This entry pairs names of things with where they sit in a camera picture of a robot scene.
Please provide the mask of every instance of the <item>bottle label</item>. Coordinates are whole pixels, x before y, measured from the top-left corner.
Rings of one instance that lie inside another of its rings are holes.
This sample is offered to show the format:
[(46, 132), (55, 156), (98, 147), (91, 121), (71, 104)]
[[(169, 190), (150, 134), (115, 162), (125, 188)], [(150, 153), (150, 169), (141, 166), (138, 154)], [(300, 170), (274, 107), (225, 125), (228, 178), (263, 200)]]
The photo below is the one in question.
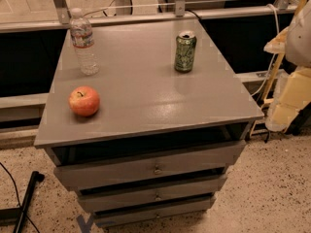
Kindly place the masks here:
[(81, 32), (71, 32), (72, 44), (74, 47), (79, 49), (86, 49), (92, 45), (94, 45), (92, 31), (88, 30), (85, 34), (81, 34)]

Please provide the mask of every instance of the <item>red apple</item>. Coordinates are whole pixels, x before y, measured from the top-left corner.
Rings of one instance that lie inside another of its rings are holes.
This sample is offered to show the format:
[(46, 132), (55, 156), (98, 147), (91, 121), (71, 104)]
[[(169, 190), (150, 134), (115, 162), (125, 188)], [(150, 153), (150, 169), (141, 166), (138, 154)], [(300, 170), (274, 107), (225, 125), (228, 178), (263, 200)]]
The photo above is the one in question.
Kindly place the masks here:
[(80, 86), (71, 92), (68, 102), (75, 114), (89, 117), (98, 111), (100, 99), (97, 91), (92, 87)]

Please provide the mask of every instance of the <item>drawer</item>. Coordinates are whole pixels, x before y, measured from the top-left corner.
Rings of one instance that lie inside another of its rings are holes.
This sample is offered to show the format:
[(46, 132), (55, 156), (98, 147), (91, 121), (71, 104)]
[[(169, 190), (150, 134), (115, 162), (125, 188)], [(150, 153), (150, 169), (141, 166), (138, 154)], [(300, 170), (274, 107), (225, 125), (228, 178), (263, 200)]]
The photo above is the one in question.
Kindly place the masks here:
[(88, 213), (130, 207), (134, 205), (150, 204), (169, 199), (190, 197), (193, 195), (215, 192), (222, 188), (226, 175), (202, 176), (196, 175), (192, 179), (177, 176), (173, 179), (156, 179), (141, 183), (119, 185), (96, 194), (79, 196), (78, 202)]
[(110, 214), (94, 214), (94, 223), (98, 227), (107, 228), (130, 222), (157, 219), (160, 217), (181, 215), (190, 212), (206, 211), (213, 206), (214, 202), (214, 197), (203, 195), (190, 198), (189, 200), (175, 201), (162, 205), (111, 212)]
[(166, 150), (139, 156), (60, 166), (54, 174), (68, 190), (131, 183), (234, 164), (244, 141)]

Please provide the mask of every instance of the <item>clear plastic bottle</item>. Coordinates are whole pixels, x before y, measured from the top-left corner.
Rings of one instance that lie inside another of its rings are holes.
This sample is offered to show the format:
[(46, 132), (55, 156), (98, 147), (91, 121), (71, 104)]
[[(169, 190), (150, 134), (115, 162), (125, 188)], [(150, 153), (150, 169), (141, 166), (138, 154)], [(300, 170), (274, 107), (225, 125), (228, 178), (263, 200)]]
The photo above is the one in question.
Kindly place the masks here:
[(94, 54), (94, 39), (91, 24), (82, 14), (80, 8), (71, 11), (70, 35), (72, 44), (81, 66), (86, 75), (93, 75), (99, 71)]

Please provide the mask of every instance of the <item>green can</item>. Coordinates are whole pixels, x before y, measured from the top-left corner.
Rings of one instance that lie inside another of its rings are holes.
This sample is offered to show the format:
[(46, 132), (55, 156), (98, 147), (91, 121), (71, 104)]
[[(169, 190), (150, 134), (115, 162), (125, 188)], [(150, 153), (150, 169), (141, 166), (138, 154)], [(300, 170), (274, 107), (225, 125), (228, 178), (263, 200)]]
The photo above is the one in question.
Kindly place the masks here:
[(196, 46), (193, 31), (183, 31), (176, 37), (176, 55), (174, 67), (177, 71), (187, 73), (192, 70)]

